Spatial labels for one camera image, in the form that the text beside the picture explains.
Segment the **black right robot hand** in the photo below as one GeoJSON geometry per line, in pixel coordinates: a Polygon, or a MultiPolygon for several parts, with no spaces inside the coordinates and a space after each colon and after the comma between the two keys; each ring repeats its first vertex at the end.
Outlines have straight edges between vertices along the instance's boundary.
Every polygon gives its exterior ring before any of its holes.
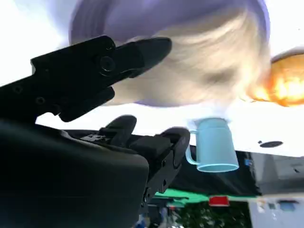
{"type": "Polygon", "coordinates": [[[36,124],[75,120],[111,100],[171,50],[169,38],[117,47],[108,36],[31,60],[31,76],[0,89],[0,225],[3,228],[130,228],[181,169],[190,132],[134,136],[123,115],[98,132],[36,124]]]}

